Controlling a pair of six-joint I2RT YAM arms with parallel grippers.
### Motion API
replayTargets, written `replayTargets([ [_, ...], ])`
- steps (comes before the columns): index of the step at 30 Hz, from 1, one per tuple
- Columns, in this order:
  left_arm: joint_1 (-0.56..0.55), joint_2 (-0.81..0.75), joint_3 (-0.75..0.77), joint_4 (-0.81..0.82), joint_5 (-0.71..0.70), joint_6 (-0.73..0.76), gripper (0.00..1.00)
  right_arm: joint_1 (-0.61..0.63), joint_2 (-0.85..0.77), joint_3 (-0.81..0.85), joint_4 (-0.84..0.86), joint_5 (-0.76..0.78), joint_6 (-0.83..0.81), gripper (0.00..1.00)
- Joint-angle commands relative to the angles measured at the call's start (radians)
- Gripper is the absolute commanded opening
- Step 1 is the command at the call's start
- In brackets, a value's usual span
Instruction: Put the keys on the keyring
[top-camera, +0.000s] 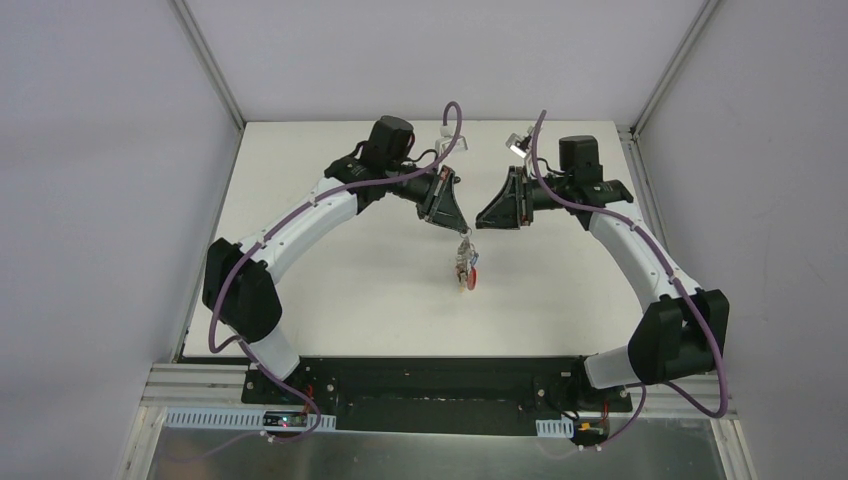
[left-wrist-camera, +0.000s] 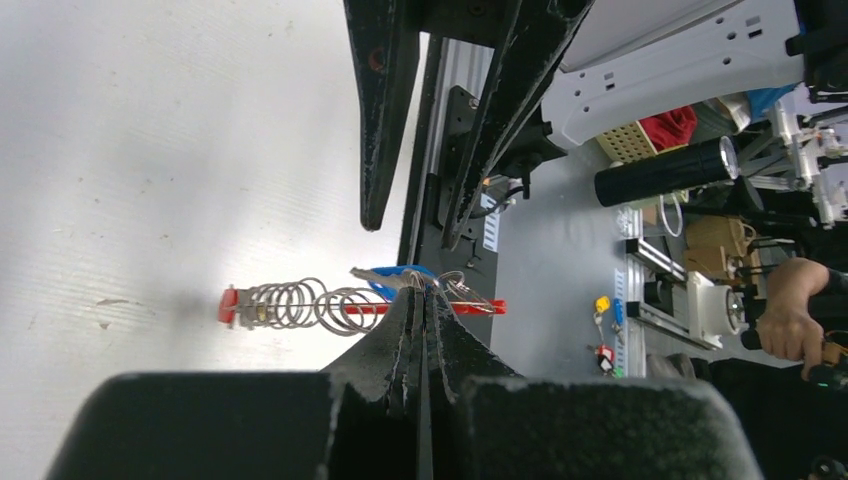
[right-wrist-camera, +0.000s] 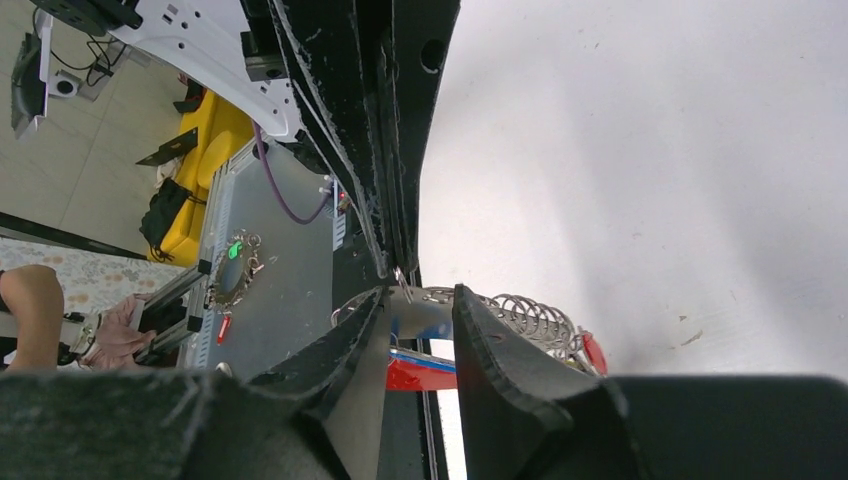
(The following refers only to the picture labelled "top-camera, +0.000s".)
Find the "keyring with coloured keys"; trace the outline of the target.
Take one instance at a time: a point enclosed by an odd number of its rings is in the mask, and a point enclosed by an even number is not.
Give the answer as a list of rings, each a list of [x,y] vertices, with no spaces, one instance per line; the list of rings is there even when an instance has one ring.
[[[455,276],[460,292],[473,291],[478,281],[476,264],[479,253],[471,240],[472,230],[460,235],[460,243],[455,255]]]

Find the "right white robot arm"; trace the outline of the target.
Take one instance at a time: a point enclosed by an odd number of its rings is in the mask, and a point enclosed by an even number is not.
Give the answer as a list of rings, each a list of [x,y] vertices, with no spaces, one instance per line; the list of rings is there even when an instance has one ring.
[[[567,384],[569,400],[595,408],[608,388],[654,385],[712,371],[723,352],[729,301],[674,263],[645,229],[628,189],[606,180],[595,137],[559,141],[557,173],[542,178],[512,166],[501,191],[476,216],[479,229],[517,230],[542,210],[565,209],[610,253],[634,290],[643,316],[622,347],[586,358]]]

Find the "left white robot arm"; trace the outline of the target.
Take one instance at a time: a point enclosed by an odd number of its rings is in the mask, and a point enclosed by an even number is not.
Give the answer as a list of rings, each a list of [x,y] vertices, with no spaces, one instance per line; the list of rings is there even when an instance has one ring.
[[[266,389],[279,403],[293,404],[305,390],[305,378],[295,371],[300,356],[281,325],[276,290],[296,260],[387,194],[412,202],[418,218],[431,225],[468,232],[454,195],[456,173],[444,163],[467,147],[461,127],[442,124],[431,150],[435,158],[423,167],[410,156],[414,142],[409,122],[382,116],[367,139],[325,169],[297,206],[239,241],[219,238],[209,246],[202,303],[212,313],[211,323],[226,325],[252,361],[270,372]]]

